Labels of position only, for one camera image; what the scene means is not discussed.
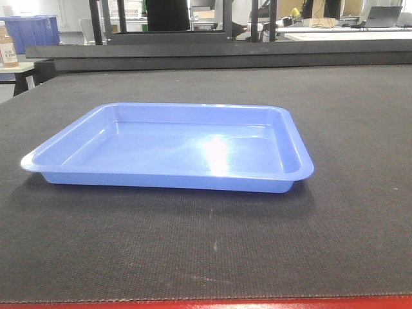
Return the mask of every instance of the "white desk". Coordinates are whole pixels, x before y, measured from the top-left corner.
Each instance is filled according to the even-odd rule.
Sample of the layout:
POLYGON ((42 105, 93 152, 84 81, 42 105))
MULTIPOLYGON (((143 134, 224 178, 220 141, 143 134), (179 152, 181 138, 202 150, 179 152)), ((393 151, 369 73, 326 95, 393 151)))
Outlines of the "white desk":
POLYGON ((412 32, 412 28, 350 28, 336 26, 333 28, 318 28, 318 27, 279 27, 278 33, 316 33, 316 32, 412 32))
POLYGON ((408 40, 412 31, 286 33, 285 37, 293 41, 408 40))
MULTIPOLYGON (((5 68, 0 66, 0 73, 14 73, 15 81, 2 81, 0 84, 15 84, 14 94, 19 95, 28 90, 27 78, 32 78, 34 72, 34 62, 19 62, 18 66, 13 68, 5 68)), ((34 81, 31 79, 30 84, 34 86, 34 81)))

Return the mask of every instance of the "chair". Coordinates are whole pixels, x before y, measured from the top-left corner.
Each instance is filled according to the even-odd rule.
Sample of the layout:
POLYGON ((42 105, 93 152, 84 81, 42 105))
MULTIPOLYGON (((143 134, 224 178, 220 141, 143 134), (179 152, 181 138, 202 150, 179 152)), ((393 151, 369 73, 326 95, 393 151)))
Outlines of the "chair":
POLYGON ((91 19, 79 19, 80 27, 84 37, 84 45, 95 45, 95 35, 91 19))

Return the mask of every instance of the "blue plastic bin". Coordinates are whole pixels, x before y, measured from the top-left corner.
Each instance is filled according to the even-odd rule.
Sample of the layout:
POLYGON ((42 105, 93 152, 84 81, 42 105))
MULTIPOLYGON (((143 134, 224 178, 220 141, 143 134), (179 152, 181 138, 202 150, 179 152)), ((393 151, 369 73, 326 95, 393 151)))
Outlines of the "blue plastic bin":
POLYGON ((99 106, 26 155, 51 183, 288 191, 314 166, 290 113, 271 106, 99 106))
POLYGON ((17 53, 25 53, 26 46, 58 45, 60 42, 56 15, 29 17, 0 17, 12 36, 17 53))

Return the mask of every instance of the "table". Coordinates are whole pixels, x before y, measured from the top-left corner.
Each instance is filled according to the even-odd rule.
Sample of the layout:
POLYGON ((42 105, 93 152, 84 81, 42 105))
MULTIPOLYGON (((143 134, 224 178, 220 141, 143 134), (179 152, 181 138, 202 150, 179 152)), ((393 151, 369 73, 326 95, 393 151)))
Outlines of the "table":
POLYGON ((14 94, 19 95, 28 90, 27 77, 30 77, 34 73, 34 63, 33 62, 19 62, 18 66, 13 68, 0 67, 1 73, 14 73, 15 81, 0 81, 0 84, 15 84, 14 94))
POLYGON ((293 41, 410 40, 412 31, 285 33, 293 41))
POLYGON ((335 26, 333 28, 323 28, 323 27, 279 27, 277 29, 278 33, 314 33, 314 32, 412 32, 411 28, 350 28, 350 27, 340 27, 335 26))
POLYGON ((76 73, 1 104, 0 302, 411 295, 411 68, 76 73), (136 101, 287 108, 315 173, 259 194, 19 168, 95 106, 136 101))

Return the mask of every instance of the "textured mat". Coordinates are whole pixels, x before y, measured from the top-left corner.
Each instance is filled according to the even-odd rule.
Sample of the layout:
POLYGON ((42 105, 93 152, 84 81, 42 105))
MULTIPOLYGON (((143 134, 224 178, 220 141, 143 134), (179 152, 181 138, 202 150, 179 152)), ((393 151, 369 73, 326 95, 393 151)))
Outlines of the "textured mat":
POLYGON ((0 301, 412 293, 411 66, 84 73, 0 105, 0 301), (109 102, 273 105, 287 194, 51 185, 20 159, 109 102))

